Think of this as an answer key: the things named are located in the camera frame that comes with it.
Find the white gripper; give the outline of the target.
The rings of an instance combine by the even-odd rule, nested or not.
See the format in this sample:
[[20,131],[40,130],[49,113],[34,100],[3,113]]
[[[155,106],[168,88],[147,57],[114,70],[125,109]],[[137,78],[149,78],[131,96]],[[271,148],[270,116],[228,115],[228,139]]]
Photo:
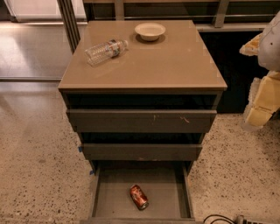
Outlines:
[[261,128],[280,109],[280,11],[262,34],[243,45],[239,53],[258,55],[259,65],[270,70],[262,79],[253,79],[244,110],[244,122],[249,127]]

